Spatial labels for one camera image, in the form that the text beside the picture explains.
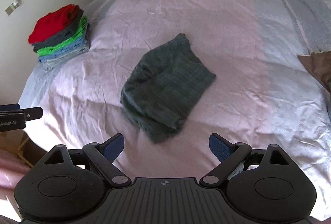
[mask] ribbed black surface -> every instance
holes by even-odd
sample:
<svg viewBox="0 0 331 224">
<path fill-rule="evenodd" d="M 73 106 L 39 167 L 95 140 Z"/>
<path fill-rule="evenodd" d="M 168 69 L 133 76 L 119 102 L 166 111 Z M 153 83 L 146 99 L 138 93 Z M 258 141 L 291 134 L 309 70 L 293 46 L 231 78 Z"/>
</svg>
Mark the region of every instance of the ribbed black surface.
<svg viewBox="0 0 331 224">
<path fill-rule="evenodd" d="M 193 178 L 138 178 L 109 192 L 89 216 L 72 224 L 253 224 L 234 212 L 215 189 L 200 187 Z M 308 224 L 302 220 L 297 224 Z"/>
</svg>

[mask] bed sheet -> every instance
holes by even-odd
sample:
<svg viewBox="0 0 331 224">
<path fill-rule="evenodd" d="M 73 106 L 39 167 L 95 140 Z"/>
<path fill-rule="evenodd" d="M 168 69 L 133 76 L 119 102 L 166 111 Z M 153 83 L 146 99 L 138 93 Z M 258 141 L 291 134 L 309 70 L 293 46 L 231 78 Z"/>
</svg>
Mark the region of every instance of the bed sheet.
<svg viewBox="0 0 331 224">
<path fill-rule="evenodd" d="M 91 48 L 51 72 L 37 65 L 21 107 L 39 105 L 26 132 L 42 148 L 81 148 L 120 132 L 114 164 L 134 177 L 196 177 L 219 164 L 216 132 L 253 148 L 276 143 L 315 185 L 312 216 L 331 216 L 329 95 L 297 54 L 330 49 L 329 0 L 95 0 L 85 8 Z M 142 55 L 185 33 L 216 74 L 179 135 L 152 144 L 132 125 L 120 91 Z"/>
</svg>

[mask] red garment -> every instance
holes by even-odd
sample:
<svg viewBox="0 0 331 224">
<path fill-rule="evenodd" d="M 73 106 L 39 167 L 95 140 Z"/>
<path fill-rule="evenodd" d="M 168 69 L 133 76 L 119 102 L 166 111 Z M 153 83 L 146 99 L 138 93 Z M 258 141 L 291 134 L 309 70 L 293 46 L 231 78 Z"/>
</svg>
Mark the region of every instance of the red garment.
<svg viewBox="0 0 331 224">
<path fill-rule="evenodd" d="M 40 18 L 29 36 L 29 43 L 43 42 L 48 37 L 63 30 L 73 21 L 78 10 L 78 5 L 69 4 Z"/>
</svg>

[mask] stack of folded clothes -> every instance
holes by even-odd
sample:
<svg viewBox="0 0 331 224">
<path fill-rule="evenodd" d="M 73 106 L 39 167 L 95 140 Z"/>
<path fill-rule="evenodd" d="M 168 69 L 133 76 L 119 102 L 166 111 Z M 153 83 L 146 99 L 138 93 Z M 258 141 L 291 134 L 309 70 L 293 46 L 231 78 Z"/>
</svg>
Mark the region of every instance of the stack of folded clothes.
<svg viewBox="0 0 331 224">
<path fill-rule="evenodd" d="M 87 17 L 78 5 L 67 5 L 40 18 L 29 36 L 38 62 L 53 69 L 89 50 Z"/>
</svg>

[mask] dark green garment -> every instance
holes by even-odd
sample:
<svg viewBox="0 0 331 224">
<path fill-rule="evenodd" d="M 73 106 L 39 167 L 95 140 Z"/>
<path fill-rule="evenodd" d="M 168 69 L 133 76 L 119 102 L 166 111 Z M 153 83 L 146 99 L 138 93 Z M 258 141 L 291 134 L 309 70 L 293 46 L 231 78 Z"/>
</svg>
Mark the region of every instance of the dark green garment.
<svg viewBox="0 0 331 224">
<path fill-rule="evenodd" d="M 180 33 L 142 57 L 122 89 L 120 102 L 153 142 L 164 141 L 180 131 L 215 78 Z"/>
</svg>

